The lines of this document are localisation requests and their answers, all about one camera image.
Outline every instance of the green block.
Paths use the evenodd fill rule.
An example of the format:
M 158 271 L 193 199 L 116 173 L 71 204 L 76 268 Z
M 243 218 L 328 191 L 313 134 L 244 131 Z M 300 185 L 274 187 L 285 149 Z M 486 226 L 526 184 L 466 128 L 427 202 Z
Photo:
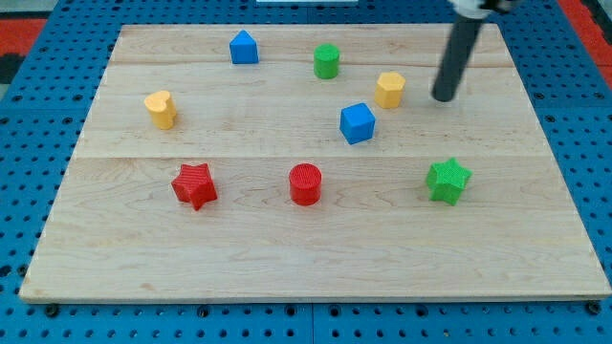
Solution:
M 315 49 L 315 75 L 330 79 L 338 75 L 340 50 L 333 44 L 321 44 Z
M 427 186 L 431 190 L 429 198 L 432 201 L 457 204 L 470 177 L 471 171 L 462 167 L 455 158 L 433 163 L 426 178 Z

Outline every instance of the wood grain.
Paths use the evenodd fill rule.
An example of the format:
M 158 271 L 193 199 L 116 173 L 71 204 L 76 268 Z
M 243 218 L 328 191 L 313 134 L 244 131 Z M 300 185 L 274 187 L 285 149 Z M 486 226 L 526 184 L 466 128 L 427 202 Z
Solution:
M 447 25 L 255 26 L 261 63 L 231 66 L 243 27 L 124 27 L 20 294 L 28 302 L 568 300 L 611 289 L 499 30 L 485 26 L 458 98 L 428 96 Z M 312 72 L 323 41 L 338 78 Z M 407 79 L 399 109 L 379 72 Z M 170 131 L 142 99 L 173 93 Z M 365 101 L 375 138 L 349 146 L 339 109 Z M 428 200 L 429 165 L 474 175 Z M 300 162 L 319 203 L 289 198 Z M 219 199 L 195 212 L 169 182 L 207 162 Z

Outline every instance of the yellow pentagon block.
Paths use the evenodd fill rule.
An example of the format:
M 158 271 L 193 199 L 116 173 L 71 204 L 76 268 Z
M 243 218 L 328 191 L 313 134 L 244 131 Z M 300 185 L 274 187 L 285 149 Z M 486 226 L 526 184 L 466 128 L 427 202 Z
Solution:
M 381 73 L 376 82 L 374 101 L 383 109 L 400 106 L 404 94 L 405 79 L 397 72 Z
M 155 126 L 164 130 L 174 126 L 176 107 L 168 91 L 159 91 L 149 95 L 144 99 L 144 106 L 149 111 Z

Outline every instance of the blue cube block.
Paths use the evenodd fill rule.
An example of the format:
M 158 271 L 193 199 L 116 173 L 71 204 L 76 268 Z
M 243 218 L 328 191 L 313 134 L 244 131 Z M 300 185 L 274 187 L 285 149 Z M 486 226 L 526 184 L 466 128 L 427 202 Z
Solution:
M 258 63 L 257 42 L 246 31 L 239 32 L 229 43 L 231 63 Z
M 349 144 L 372 139 L 375 122 L 376 118 L 364 103 L 344 108 L 340 113 L 340 131 Z

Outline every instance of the green cylinder block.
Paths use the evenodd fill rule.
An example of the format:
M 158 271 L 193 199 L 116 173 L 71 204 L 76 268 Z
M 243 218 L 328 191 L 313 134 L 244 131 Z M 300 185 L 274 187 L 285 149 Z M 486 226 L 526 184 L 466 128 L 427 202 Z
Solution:
M 338 75 L 340 50 L 333 44 L 321 44 L 315 49 L 315 75 L 330 79 Z

